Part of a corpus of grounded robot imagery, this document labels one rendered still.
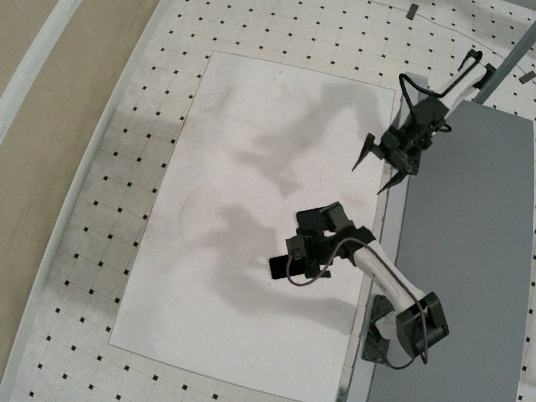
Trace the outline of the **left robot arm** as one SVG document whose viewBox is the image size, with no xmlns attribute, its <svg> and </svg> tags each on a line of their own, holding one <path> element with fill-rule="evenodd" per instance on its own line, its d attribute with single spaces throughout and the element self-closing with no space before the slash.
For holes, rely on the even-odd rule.
<svg viewBox="0 0 536 402">
<path fill-rule="evenodd" d="M 428 349 L 449 335 L 449 328 L 437 295 L 433 291 L 425 295 L 413 286 L 387 258 L 373 233 L 365 226 L 357 229 L 353 220 L 348 219 L 339 201 L 324 207 L 319 214 L 328 231 L 336 233 L 332 238 L 333 247 L 346 237 L 356 238 L 369 246 L 347 240 L 341 244 L 336 253 L 340 259 L 348 259 L 354 267 L 367 274 L 385 294 L 385 296 L 377 294 L 374 297 L 363 360 L 384 364 L 390 339 L 399 340 L 402 348 L 412 359 L 424 352 L 423 327 L 421 315 L 417 315 L 420 312 L 416 303 L 419 303 L 423 310 L 427 307 L 427 313 L 423 315 Z M 309 239 L 310 237 L 303 234 L 285 239 L 288 257 L 290 258 L 292 253 L 294 261 L 302 257 L 315 260 Z"/>
</svg>

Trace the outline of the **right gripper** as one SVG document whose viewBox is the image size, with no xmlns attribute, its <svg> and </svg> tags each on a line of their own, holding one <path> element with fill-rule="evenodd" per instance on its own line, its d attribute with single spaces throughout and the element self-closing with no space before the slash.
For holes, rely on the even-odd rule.
<svg viewBox="0 0 536 402">
<path fill-rule="evenodd" d="M 398 147 L 394 150 L 392 149 L 388 144 L 386 144 L 383 140 L 381 140 L 379 145 L 376 145 L 374 143 L 375 136 L 371 134 L 370 132 L 367 134 L 365 142 L 363 144 L 361 153 L 359 155 L 359 158 L 357 162 L 355 163 L 354 167 L 352 168 L 351 172 L 355 170 L 355 168 L 362 162 L 362 160 L 368 155 L 369 151 L 371 151 L 377 158 L 379 158 L 381 161 L 384 159 L 386 160 L 395 170 L 399 167 L 401 168 L 382 188 L 381 190 L 376 194 L 380 194 L 384 190 L 393 187 L 397 184 L 400 184 L 404 178 L 409 174 L 409 172 L 413 169 L 413 167 L 406 161 L 408 157 L 406 156 L 406 153 L 408 150 L 414 145 L 412 140 L 408 143 L 407 147 L 405 148 L 404 152 L 402 152 Z M 383 144 L 383 143 L 384 144 Z M 391 150 L 390 150 L 390 149 Z M 383 151 L 383 150 L 384 151 Z M 386 149 L 386 150 L 385 150 Z M 391 156 L 392 155 L 392 156 Z M 405 164 L 405 165 L 404 165 Z M 400 181 L 400 180 L 401 181 Z M 397 183 L 396 183 L 397 181 Z M 399 182 L 398 182 L 399 181 Z M 395 182 L 395 184 L 394 184 Z M 392 184 L 393 183 L 393 184 Z"/>
</svg>

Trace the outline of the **grey vertical metal posts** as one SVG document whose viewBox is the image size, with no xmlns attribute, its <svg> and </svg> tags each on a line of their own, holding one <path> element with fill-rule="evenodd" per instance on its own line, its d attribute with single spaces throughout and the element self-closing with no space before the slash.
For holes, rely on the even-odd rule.
<svg viewBox="0 0 536 402">
<path fill-rule="evenodd" d="M 536 20 L 501 63 L 490 81 L 475 96 L 475 103 L 484 104 L 517 63 L 536 42 Z"/>
</svg>

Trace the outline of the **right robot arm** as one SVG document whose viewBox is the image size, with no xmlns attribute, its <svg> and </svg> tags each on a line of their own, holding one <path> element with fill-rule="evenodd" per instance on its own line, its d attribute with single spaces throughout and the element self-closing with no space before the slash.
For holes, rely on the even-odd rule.
<svg viewBox="0 0 536 402">
<path fill-rule="evenodd" d="M 412 134 L 409 133 L 413 126 L 413 117 L 411 112 L 409 112 L 405 123 L 399 128 L 406 130 L 405 134 L 402 134 L 393 125 L 391 125 L 382 135 L 381 139 L 392 149 L 396 149 L 398 147 L 402 152 L 407 147 L 409 141 L 411 142 L 414 140 L 414 146 L 412 146 L 406 153 L 408 157 L 406 161 L 413 166 L 413 169 L 410 171 L 409 175 L 418 174 L 422 147 L 423 150 L 426 150 L 433 144 L 430 138 L 433 137 L 436 132 L 438 132 L 438 130 L 446 123 L 445 119 L 449 116 L 449 114 L 463 99 L 473 93 L 475 89 L 478 88 L 481 90 L 487 84 L 486 82 L 489 82 L 494 76 L 497 69 L 489 62 L 485 66 L 481 65 L 476 60 L 478 59 L 478 55 L 479 54 L 474 49 L 471 49 L 458 68 L 458 73 L 447 84 L 434 91 L 435 93 L 442 94 L 447 88 L 449 88 L 450 90 L 448 91 L 447 95 L 441 99 L 429 95 L 425 100 L 423 99 L 425 102 L 421 100 L 418 104 L 413 106 L 417 117 L 417 127 L 412 137 Z M 401 142 L 403 144 L 400 144 Z M 415 161 L 416 165 L 414 164 Z"/>
</svg>

